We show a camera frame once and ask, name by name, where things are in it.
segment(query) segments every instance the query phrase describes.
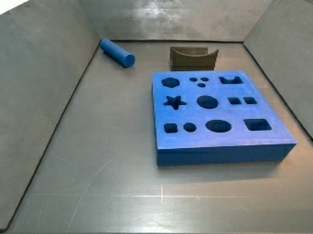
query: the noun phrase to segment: star-shaped hole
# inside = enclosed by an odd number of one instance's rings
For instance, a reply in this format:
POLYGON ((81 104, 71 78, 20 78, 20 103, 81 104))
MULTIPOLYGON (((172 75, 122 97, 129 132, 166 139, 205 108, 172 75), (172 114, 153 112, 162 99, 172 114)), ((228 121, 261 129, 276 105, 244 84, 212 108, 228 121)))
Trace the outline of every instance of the star-shaped hole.
POLYGON ((166 96, 168 102, 164 104, 165 106, 172 106, 174 110, 180 109, 180 106, 188 105, 185 101, 181 100, 181 96, 176 98, 166 96))

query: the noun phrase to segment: blue foam cylinder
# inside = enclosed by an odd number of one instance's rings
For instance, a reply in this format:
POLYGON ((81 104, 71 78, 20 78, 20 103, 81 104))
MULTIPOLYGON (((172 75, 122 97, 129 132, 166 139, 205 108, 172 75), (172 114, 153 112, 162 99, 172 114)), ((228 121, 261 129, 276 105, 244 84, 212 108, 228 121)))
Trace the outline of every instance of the blue foam cylinder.
POLYGON ((130 68, 136 64, 136 56, 122 47, 119 47, 109 39, 101 41, 101 49, 126 67, 130 68))

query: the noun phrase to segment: gray wall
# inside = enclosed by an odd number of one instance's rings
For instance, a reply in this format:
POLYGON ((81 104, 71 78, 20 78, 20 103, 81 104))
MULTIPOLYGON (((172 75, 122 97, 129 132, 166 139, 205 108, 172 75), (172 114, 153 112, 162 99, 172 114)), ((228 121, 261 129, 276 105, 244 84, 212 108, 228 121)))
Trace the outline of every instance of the gray wall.
POLYGON ((313 3, 275 1, 245 45, 313 138, 313 3))
POLYGON ((101 37, 244 41, 272 0, 79 0, 101 37))
POLYGON ((0 230, 98 42, 77 0, 31 0, 0 15, 0 230))

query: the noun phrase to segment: blue foam block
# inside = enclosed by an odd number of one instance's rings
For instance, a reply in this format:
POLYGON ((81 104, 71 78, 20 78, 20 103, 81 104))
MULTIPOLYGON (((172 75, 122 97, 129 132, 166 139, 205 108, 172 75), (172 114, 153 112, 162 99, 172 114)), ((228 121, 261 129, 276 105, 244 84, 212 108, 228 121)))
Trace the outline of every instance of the blue foam block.
POLYGON ((153 73, 158 165, 283 160, 296 140, 244 71, 153 73))
POLYGON ((101 49, 126 67, 136 64, 136 56, 109 39, 101 41, 101 49))

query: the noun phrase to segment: small circular hole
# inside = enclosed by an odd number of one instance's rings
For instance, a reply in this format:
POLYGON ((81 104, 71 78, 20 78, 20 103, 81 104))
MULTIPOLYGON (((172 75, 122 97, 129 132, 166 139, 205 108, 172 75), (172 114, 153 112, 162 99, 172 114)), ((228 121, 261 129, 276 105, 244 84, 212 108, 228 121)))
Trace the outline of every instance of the small circular hole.
POLYGON ((205 83, 198 83, 198 86, 200 86, 201 88, 204 88, 204 87, 206 86, 206 84, 205 84, 205 83))
POLYGON ((194 125, 192 122, 188 122, 188 123, 184 125, 184 129, 185 129, 189 133, 193 133, 193 132, 197 130, 197 127, 196 127, 196 125, 194 125))
POLYGON ((208 77, 204 77, 204 78, 201 78, 201 81, 208 82, 208 81, 209 81, 209 78, 208 78, 208 77))
POLYGON ((213 120, 206 123, 206 128, 214 133, 226 133, 232 130, 232 124, 222 120, 213 120))
POLYGON ((197 99, 197 103, 201 107, 206 108, 206 109, 214 109, 218 107, 220 102, 217 99, 214 99, 212 96, 201 96, 197 99))

